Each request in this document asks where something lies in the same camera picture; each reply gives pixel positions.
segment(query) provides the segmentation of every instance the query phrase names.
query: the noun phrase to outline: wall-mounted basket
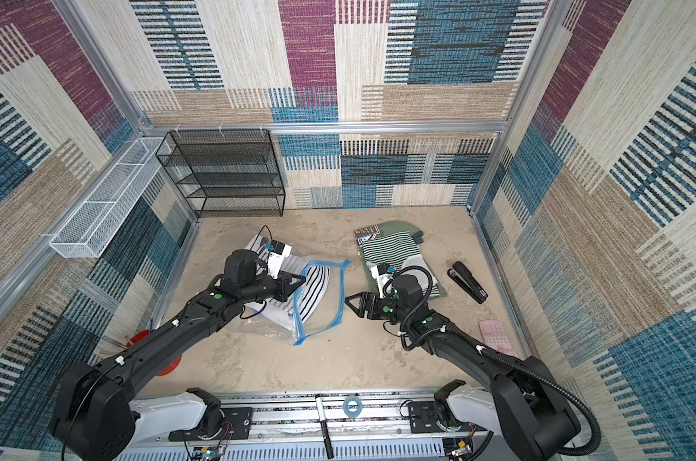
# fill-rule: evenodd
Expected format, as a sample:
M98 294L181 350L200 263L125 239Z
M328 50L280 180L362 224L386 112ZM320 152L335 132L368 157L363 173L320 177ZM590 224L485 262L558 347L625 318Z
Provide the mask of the wall-mounted basket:
M61 227L50 246L63 257L100 257L159 168L163 138L138 138Z

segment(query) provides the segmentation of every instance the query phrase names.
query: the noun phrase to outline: black wire rack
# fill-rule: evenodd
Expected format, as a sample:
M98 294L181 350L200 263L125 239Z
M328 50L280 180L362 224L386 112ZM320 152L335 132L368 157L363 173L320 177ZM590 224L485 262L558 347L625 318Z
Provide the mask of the black wire rack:
M170 131L156 158L197 217L284 215L284 183L266 130Z

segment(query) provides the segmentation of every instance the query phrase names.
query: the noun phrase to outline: green striped towel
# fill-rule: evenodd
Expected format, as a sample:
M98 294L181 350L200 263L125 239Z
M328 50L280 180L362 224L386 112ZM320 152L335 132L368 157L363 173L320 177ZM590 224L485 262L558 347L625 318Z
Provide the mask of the green striped towel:
M409 232L397 232L396 234L375 240L367 240L361 245L361 250L363 251L363 261L369 267L387 263L400 270L408 265L419 265L432 274L422 254L419 253L419 246L414 242L412 234ZM425 274L415 270L407 273L416 276L419 286L423 288L423 292L428 289L428 278ZM431 298L440 296L437 282L437 279L433 276L433 289L430 292Z

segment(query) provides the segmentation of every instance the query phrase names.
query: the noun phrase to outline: blue ring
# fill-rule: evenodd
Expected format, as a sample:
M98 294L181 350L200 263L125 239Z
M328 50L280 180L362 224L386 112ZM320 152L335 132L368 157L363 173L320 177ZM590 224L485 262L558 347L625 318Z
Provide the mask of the blue ring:
M351 411L350 408L348 408L351 403L358 406L355 411ZM357 395L349 395L346 397L346 400L343 402L343 413L345 413L348 418L357 418L361 414L361 410L363 410L363 405L361 405L361 399L358 398Z

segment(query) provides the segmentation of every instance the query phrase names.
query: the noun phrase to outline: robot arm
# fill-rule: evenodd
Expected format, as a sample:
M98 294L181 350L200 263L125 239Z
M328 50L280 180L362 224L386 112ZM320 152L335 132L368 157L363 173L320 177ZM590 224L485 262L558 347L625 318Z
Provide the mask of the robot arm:
M264 269L258 277L257 266ZM141 417L129 402L151 378L185 350L241 315L246 302L270 298L286 301L305 282L301 275L278 270L276 274L268 275L268 267L257 253L233 252L225 260L224 273L188 300L166 324L95 366L79 363L67 370L48 430L85 461L113 459L129 444L136 432L136 419ZM189 394L187 403L197 408L212 406L219 414L219 401L212 403L216 399L211 395L201 390L189 390Z
M483 345L460 330L449 318L429 309L428 292L423 293L417 279L407 270L397 272L391 281L392 297L363 292L346 298L346 304L368 319L400 323L399 334L405 350L422 347L431 355L444 358L472 376L491 394L477 392L454 381L435 393L434 409L439 425L460 426L463 422L501 430L507 444L523 461L542 461L555 453L581 456L599 445L599 425L588 408L573 394L560 388L546 365L536 357L512 357ZM358 306L352 301L359 300ZM568 402L582 411L592 427L592 439L581 448L564 445L581 430ZM495 415L488 409L493 405Z

